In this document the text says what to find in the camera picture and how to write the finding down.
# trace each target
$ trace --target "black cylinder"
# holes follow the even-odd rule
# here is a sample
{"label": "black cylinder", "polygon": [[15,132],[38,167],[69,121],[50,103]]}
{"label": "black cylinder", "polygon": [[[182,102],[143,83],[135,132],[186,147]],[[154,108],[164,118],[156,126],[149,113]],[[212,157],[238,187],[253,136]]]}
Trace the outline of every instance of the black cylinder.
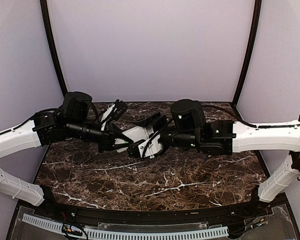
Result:
{"label": "black cylinder", "polygon": [[100,127],[93,123],[67,123],[64,126],[68,129],[68,137],[82,139],[89,142],[99,143],[103,139],[103,132]]}
{"label": "black cylinder", "polygon": [[194,130],[178,131],[175,127],[169,128],[160,134],[160,140],[163,145],[171,147],[195,148],[196,136]]}

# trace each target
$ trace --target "curved black trim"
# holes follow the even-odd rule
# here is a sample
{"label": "curved black trim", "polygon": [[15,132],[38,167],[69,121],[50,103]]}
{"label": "curved black trim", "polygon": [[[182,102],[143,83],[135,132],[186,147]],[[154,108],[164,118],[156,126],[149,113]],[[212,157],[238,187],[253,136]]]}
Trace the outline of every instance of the curved black trim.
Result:
{"label": "curved black trim", "polygon": [[246,52],[245,52],[245,56],[244,56],[244,61],[243,61],[239,81],[238,81],[238,84],[236,86],[236,90],[235,90],[234,97],[233,97],[233,100],[232,100],[232,103],[235,107],[237,106],[237,104],[239,102],[239,98],[240,98],[242,89],[243,89],[244,84],[245,84],[245,80],[246,80],[246,76],[247,76],[247,72],[248,72],[248,68],[249,68],[249,64],[250,64],[250,60],[251,60],[251,56],[252,56],[252,52],[253,52],[254,45],[255,45],[257,29],[258,29],[258,23],[259,23],[259,17],[260,17],[260,11],[261,11],[261,2],[262,2],[262,0],[255,0],[255,2],[254,2],[254,10],[253,10],[253,17],[252,17],[252,23],[251,23],[251,29],[250,29],[248,45],[246,47]]}
{"label": "curved black trim", "polygon": [[54,36],[52,33],[47,0],[40,0],[40,5],[41,5],[41,12],[42,12],[42,18],[43,18],[43,23],[44,23],[46,39],[48,40],[54,70],[56,73],[56,77],[58,78],[58,82],[59,82],[62,94],[63,94],[63,96],[65,96],[66,93],[68,92],[68,89],[66,86],[64,76],[62,74],[62,70],[61,70],[61,66],[60,66],[60,62],[59,62],[59,58],[58,58],[58,54],[57,54],[57,49],[56,49],[56,45],[55,45],[55,41],[54,41]]}

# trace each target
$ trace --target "lavender wall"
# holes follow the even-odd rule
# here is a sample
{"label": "lavender wall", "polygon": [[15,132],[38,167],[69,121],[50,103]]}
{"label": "lavender wall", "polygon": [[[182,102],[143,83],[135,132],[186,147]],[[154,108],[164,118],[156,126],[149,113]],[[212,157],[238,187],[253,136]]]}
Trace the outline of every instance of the lavender wall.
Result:
{"label": "lavender wall", "polygon": [[[38,0],[0,0],[0,131],[62,103]],[[45,148],[18,152],[0,167],[32,181]],[[6,239],[17,201],[0,194],[0,240]]]}
{"label": "lavender wall", "polygon": [[[238,109],[250,122],[283,122],[300,114],[300,0],[262,2],[260,23]],[[287,152],[263,151],[271,173]],[[300,228],[300,182],[285,191]]]}
{"label": "lavender wall", "polygon": [[231,101],[254,0],[50,0],[69,90],[97,102]]}

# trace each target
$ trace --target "black metal frame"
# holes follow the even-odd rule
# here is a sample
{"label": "black metal frame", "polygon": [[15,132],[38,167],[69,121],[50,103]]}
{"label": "black metal frame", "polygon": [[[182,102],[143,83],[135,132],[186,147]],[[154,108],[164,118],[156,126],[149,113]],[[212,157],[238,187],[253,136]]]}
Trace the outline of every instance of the black metal frame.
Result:
{"label": "black metal frame", "polygon": [[[73,224],[85,226],[98,226],[98,223],[112,223],[112,224],[128,224],[128,225],[173,225],[173,224],[190,224],[209,222],[212,225],[234,226],[244,225],[243,219],[235,219],[231,212],[236,212],[242,208],[247,207],[247,202],[238,203],[230,206],[220,206],[213,208],[202,208],[194,210],[183,211],[116,211],[94,209],[86,207],[71,206],[67,204],[59,204],[68,219],[68,222]],[[292,212],[291,206],[285,193],[280,193],[270,205],[271,208],[285,204],[289,216],[294,227],[294,231],[298,240],[300,240],[300,232],[297,226],[296,219]],[[43,213],[31,204],[19,200],[11,219],[6,240],[10,240],[17,215],[20,207],[34,209],[34,213],[44,216]]]}
{"label": "black metal frame", "polygon": [[232,100],[232,104],[234,105],[234,107],[236,107],[239,102],[240,95],[244,88],[245,80],[247,77],[247,72],[248,72],[248,68],[249,68],[249,64],[250,64],[250,60],[251,60],[251,56],[252,56],[252,52],[254,49],[255,40],[257,36],[257,29],[258,29],[258,23],[259,23],[260,11],[261,11],[261,3],[262,0],[255,0],[254,2],[254,10],[253,10],[249,40],[246,47],[246,52],[244,56],[244,61],[243,61],[239,81],[237,83],[234,97]]}
{"label": "black metal frame", "polygon": [[43,19],[46,39],[48,41],[54,70],[56,73],[56,77],[58,78],[58,82],[59,82],[59,86],[61,88],[62,94],[63,94],[63,96],[65,96],[66,93],[68,92],[68,89],[67,89],[65,78],[62,73],[62,69],[61,69],[60,62],[59,62],[59,57],[58,57],[58,53],[57,53],[57,49],[56,49],[54,35],[52,32],[52,28],[51,28],[47,0],[40,0],[40,5],[41,5],[42,19]]}

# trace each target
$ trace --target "marble tabletop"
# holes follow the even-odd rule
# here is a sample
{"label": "marble tabletop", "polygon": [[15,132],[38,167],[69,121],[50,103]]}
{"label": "marble tabletop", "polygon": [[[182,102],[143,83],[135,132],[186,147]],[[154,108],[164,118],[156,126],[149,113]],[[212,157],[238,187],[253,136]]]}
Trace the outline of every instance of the marble tabletop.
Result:
{"label": "marble tabletop", "polygon": [[[116,124],[155,112],[170,119],[171,102],[130,102]],[[228,103],[208,103],[232,111]],[[96,103],[101,111],[108,104]],[[232,119],[204,109],[207,122]],[[68,139],[54,143],[38,171],[36,184],[51,187],[56,200],[74,206],[126,211],[192,210],[226,206],[250,199],[252,189],[266,176],[252,151],[212,156],[204,162],[196,150],[170,147],[153,159],[130,158],[126,152],[98,152],[95,143]]]}

